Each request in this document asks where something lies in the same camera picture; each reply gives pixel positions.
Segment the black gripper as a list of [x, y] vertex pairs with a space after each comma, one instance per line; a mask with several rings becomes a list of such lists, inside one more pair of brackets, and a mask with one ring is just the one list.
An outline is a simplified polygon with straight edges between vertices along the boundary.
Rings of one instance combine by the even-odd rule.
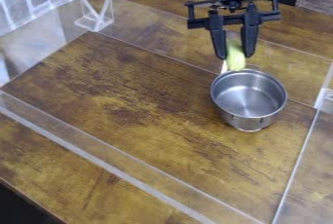
[[242, 24], [241, 40], [245, 57], [255, 52], [259, 26], [265, 21], [279, 20], [277, 0], [205, 0], [189, 1], [187, 28], [206, 28], [211, 33], [215, 56], [226, 60], [225, 25]]

